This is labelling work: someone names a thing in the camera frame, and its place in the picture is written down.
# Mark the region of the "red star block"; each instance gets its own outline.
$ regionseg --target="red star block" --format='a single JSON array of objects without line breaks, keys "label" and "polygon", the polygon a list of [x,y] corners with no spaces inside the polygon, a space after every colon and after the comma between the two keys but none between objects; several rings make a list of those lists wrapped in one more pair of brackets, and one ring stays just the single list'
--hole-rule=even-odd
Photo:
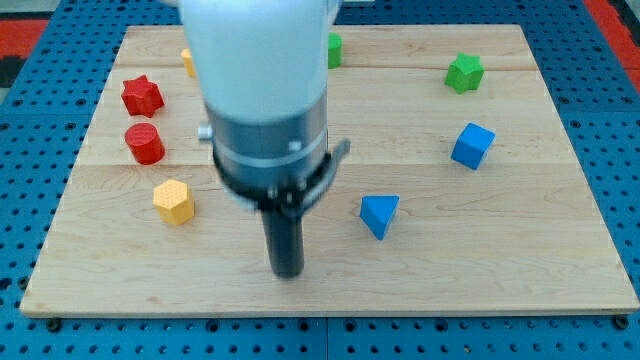
[{"label": "red star block", "polygon": [[135,80],[125,80],[123,83],[122,101],[129,115],[144,115],[150,118],[156,110],[164,106],[158,85],[147,80],[146,75]]}]

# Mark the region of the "blue triangular block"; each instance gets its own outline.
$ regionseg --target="blue triangular block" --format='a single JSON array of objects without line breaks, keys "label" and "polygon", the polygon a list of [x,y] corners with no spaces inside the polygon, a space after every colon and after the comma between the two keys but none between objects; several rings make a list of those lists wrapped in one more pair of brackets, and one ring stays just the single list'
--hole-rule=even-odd
[{"label": "blue triangular block", "polygon": [[397,195],[370,195],[362,198],[360,218],[378,238],[384,239],[398,207]]}]

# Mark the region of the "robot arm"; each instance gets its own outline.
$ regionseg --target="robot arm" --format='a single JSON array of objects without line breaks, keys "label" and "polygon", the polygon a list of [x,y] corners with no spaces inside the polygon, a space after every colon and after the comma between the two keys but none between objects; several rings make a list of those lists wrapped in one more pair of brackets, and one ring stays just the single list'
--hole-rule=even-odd
[{"label": "robot arm", "polygon": [[283,278],[302,271],[302,216],[349,152],[348,140],[328,152],[327,42],[340,3],[180,2],[209,117],[202,133],[227,189],[262,211]]}]

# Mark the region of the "wooden board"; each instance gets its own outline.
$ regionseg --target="wooden board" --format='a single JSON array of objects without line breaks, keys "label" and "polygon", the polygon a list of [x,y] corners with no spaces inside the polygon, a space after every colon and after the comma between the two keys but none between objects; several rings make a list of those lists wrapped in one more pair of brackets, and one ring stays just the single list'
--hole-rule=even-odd
[{"label": "wooden board", "polygon": [[[330,139],[352,153],[304,218],[306,267],[274,278],[258,214],[221,188],[180,27],[127,32],[21,303],[32,317],[490,316],[628,313],[634,290],[518,26],[337,27]],[[458,51],[480,89],[443,85]],[[168,149],[139,166],[123,142],[122,81],[147,74]],[[478,171],[450,160],[474,121],[497,138]],[[189,183],[196,217],[162,223],[152,189]],[[384,241],[366,194],[401,197]]]}]

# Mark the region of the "toy block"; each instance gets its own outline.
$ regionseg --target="toy block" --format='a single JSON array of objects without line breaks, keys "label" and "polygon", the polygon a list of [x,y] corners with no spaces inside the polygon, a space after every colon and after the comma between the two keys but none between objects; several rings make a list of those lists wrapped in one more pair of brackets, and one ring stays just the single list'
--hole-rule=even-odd
[{"label": "toy block", "polygon": [[342,37],[329,33],[329,69],[335,69],[342,63]]},{"label": "toy block", "polygon": [[129,115],[152,117],[156,110],[164,106],[158,85],[150,82],[146,75],[134,80],[125,80],[122,101]]},{"label": "toy block", "polygon": [[184,49],[180,53],[182,57],[182,62],[184,63],[184,68],[187,70],[187,75],[190,77],[196,77],[196,70],[193,67],[193,58],[191,57],[191,50]]},{"label": "toy block", "polygon": [[398,207],[397,195],[370,195],[362,198],[360,218],[378,240],[384,239]]},{"label": "toy block", "polygon": [[189,185],[172,179],[153,189],[153,206],[160,218],[171,225],[182,225],[195,215]]},{"label": "toy block", "polygon": [[495,137],[496,134],[492,131],[469,123],[458,137],[451,159],[476,170],[487,155]]},{"label": "toy block", "polygon": [[484,67],[480,64],[480,56],[459,53],[456,60],[449,65],[444,83],[451,86],[458,94],[467,90],[477,90],[484,75]]},{"label": "toy block", "polygon": [[156,127],[149,123],[131,126],[124,134],[124,140],[134,159],[142,165],[157,163],[164,157],[164,145]]}]

